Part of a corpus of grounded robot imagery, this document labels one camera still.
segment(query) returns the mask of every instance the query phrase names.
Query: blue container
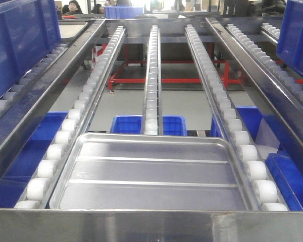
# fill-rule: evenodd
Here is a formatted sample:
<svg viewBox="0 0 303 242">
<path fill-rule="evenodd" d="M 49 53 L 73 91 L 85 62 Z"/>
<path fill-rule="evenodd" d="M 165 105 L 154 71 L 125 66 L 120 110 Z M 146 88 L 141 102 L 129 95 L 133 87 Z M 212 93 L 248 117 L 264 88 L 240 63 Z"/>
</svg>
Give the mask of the blue container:
<svg viewBox="0 0 303 242">
<path fill-rule="evenodd" d="M 284 155 L 269 154 L 266 164 L 291 211 L 303 211 L 303 176 Z"/>
<path fill-rule="evenodd" d="M 54 0 L 0 4 L 0 97 L 60 42 Z"/>
<path fill-rule="evenodd" d="M 134 19 L 143 14 L 143 7 L 106 6 L 107 19 Z"/>
<path fill-rule="evenodd" d="M 303 77 L 303 1 L 287 1 L 276 53 Z"/>
<path fill-rule="evenodd" d="M 3 179 L 17 182 L 30 180 L 66 115 L 67 112 L 49 112 L 46 114 Z"/>
<path fill-rule="evenodd" d="M 246 125 L 252 139 L 255 140 L 263 115 L 255 106 L 236 106 L 236 108 L 244 124 Z M 211 122 L 210 136 L 222 137 L 222 134 L 218 129 L 218 124 L 213 118 Z"/>
<path fill-rule="evenodd" d="M 13 208 L 67 112 L 49 112 L 0 181 L 0 208 Z"/>
<path fill-rule="evenodd" d="M 115 134 L 140 134 L 141 115 L 115 116 L 110 133 Z M 163 116 L 164 135 L 187 136 L 185 118 L 177 115 Z"/>
<path fill-rule="evenodd" d="M 0 181 L 0 208 L 13 208 L 27 183 L 2 179 Z"/>
</svg>

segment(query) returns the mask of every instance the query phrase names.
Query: workshop floor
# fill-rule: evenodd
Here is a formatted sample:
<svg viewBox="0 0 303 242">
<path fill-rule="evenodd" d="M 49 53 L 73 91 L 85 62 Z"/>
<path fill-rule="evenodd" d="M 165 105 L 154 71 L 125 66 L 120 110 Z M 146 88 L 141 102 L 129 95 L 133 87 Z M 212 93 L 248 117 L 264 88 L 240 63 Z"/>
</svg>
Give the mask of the workshop floor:
<svg viewBox="0 0 303 242">
<path fill-rule="evenodd" d="M 162 75 L 168 78 L 177 76 L 177 72 L 195 76 L 195 70 L 190 65 L 167 66 L 162 70 Z M 70 83 L 64 89 L 60 97 L 52 106 L 51 111 L 67 111 L 72 108 L 82 86 L 85 84 L 90 71 L 79 68 Z M 241 86 L 232 84 L 228 92 L 235 105 L 253 105 Z M 211 109 L 205 92 L 200 84 L 166 84 L 162 91 L 163 115 L 181 115 L 186 119 L 188 130 L 209 130 L 211 127 Z M 141 114 L 143 106 L 142 84 L 117 84 L 114 93 L 108 93 L 105 89 L 98 105 L 94 119 L 91 123 L 92 131 L 109 131 L 112 120 L 116 115 Z"/>
</svg>

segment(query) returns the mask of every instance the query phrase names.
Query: stainless steel tray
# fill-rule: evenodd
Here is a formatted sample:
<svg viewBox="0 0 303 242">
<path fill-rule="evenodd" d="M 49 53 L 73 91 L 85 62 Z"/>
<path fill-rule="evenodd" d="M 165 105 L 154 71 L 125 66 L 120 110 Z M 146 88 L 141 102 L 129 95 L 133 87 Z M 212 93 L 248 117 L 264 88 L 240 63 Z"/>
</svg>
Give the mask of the stainless steel tray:
<svg viewBox="0 0 303 242">
<path fill-rule="evenodd" d="M 50 200 L 56 209 L 247 210 L 220 138 L 84 134 Z"/>
<path fill-rule="evenodd" d="M 59 21 L 59 29 L 62 42 L 69 42 L 75 39 L 87 26 L 87 22 L 63 22 Z"/>
</svg>

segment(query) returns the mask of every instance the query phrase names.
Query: red metal frame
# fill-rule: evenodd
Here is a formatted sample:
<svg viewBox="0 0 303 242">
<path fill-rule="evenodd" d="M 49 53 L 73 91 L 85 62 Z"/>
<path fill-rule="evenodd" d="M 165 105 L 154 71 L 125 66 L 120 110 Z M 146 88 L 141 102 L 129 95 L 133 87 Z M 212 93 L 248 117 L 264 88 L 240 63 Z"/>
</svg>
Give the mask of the red metal frame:
<svg viewBox="0 0 303 242">
<path fill-rule="evenodd" d="M 105 48 L 107 47 L 106 44 L 103 44 L 102 49 L 98 51 L 98 55 L 102 54 Z M 213 58 L 214 44 L 209 43 L 208 44 L 208 52 L 210 57 Z M 142 60 L 129 60 L 129 52 L 128 52 L 128 46 L 124 44 L 124 55 L 125 55 L 125 61 L 124 63 L 113 73 L 113 75 L 110 76 L 108 79 L 108 89 L 112 90 L 112 85 L 116 83 L 145 83 L 145 78 L 118 78 L 120 73 L 129 65 L 129 64 L 146 64 L 146 61 Z M 163 64 L 192 64 L 194 61 L 192 60 L 163 60 Z M 215 64 L 224 64 L 224 72 L 223 74 L 219 72 L 219 75 L 221 77 L 221 80 L 223 82 L 223 85 L 225 88 L 228 87 L 229 84 L 239 84 L 242 78 L 238 79 L 230 79 L 229 78 L 229 71 L 230 71 L 230 65 L 226 60 L 213 60 L 213 63 Z M 281 60 L 276 60 L 276 63 L 281 64 Z M 296 80 L 297 83 L 303 84 L 303 79 Z M 200 83 L 199 78 L 162 78 L 162 83 Z"/>
</svg>

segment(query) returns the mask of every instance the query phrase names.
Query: gray floor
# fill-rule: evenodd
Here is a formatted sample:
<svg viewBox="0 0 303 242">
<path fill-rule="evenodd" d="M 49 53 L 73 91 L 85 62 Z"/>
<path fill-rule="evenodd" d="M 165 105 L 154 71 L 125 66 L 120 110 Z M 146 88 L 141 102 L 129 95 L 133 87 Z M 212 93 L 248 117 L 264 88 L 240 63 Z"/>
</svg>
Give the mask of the gray floor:
<svg viewBox="0 0 303 242">
<path fill-rule="evenodd" d="M 52 106 L 51 111 L 67 111 L 71 109 L 89 75 L 90 71 L 80 67 Z M 109 131 L 114 116 L 141 114 L 143 90 L 140 88 L 141 86 L 137 86 L 138 88 L 136 89 L 118 86 L 113 94 L 108 93 L 107 89 L 105 89 L 90 130 Z M 166 89 L 162 91 L 163 115 L 181 115 L 185 117 L 188 130 L 209 130 L 211 128 L 211 110 L 205 92 L 201 91 L 201 88 L 182 90 L 181 86 L 176 84 L 167 85 Z M 235 105 L 253 105 L 246 92 L 241 91 L 238 85 L 228 87 L 228 92 Z"/>
</svg>

